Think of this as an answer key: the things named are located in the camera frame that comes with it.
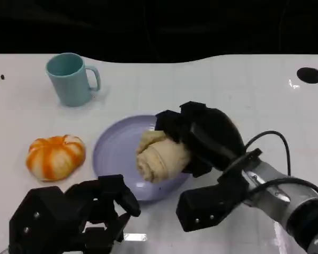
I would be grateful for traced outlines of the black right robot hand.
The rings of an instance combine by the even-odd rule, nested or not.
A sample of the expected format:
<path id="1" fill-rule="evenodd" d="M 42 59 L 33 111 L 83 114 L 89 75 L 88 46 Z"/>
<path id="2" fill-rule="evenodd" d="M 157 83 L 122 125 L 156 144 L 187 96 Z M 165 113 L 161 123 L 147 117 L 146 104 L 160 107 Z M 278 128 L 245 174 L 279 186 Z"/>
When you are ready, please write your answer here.
<path id="1" fill-rule="evenodd" d="M 155 129 L 164 131 L 190 152 L 190 160 L 183 173 L 197 178 L 213 168 L 224 171 L 245 154 L 238 128 L 224 112 L 216 108 L 189 101 L 180 105 L 179 113 L 166 110 L 155 116 Z"/>

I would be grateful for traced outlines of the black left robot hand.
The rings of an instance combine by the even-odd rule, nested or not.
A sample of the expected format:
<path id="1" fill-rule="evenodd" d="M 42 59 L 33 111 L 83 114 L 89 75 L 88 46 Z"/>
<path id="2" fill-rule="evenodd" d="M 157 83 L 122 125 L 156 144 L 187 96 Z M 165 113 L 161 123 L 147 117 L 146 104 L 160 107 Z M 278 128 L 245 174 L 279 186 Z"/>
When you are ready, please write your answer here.
<path id="1" fill-rule="evenodd" d="M 78 233 L 69 237 L 65 252 L 110 253 L 123 241 L 129 219 L 141 214 L 139 203 L 126 186 L 123 175 L 100 176 L 71 186 L 65 196 L 80 218 Z"/>

